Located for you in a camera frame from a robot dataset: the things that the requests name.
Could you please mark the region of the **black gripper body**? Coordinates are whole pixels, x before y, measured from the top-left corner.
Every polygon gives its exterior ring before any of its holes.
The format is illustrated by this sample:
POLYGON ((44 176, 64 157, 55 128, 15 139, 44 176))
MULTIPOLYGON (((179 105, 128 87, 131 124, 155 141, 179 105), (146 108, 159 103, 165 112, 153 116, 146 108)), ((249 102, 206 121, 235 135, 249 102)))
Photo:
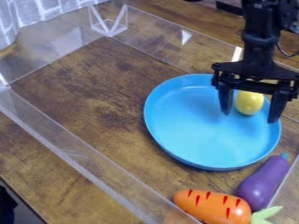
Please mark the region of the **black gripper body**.
POLYGON ((219 90, 222 100, 233 97, 235 89, 267 95, 282 92, 287 100, 299 95, 299 73, 281 67, 275 62, 247 66, 242 60, 214 63, 211 67, 211 84, 219 90))

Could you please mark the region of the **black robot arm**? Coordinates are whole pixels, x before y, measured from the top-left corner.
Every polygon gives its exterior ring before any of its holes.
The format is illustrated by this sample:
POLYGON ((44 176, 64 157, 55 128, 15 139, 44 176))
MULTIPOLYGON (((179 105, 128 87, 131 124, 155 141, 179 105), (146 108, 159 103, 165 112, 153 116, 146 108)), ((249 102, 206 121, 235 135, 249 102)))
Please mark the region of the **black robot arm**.
POLYGON ((211 65, 211 85, 219 90, 223 113, 233 108, 234 91, 245 90, 271 95, 267 121, 274 123, 286 104, 299 96, 299 73, 279 66, 274 61, 281 49, 281 32, 298 20, 298 0, 242 0, 246 19, 242 40, 243 59, 211 65))

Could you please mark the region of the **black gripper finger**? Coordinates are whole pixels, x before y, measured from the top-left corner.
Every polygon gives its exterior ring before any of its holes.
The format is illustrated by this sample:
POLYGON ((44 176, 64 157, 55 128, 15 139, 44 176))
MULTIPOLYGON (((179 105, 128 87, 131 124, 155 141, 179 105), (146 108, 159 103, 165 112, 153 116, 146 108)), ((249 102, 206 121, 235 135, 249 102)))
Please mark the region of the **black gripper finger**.
POLYGON ((219 105, 221 110, 227 116, 233 108, 234 89, 230 86, 219 87, 219 105))
POLYGON ((287 102, 289 102, 287 94, 274 93, 269 110, 269 118, 267 118, 269 123, 275 123, 277 120, 281 118, 287 102))

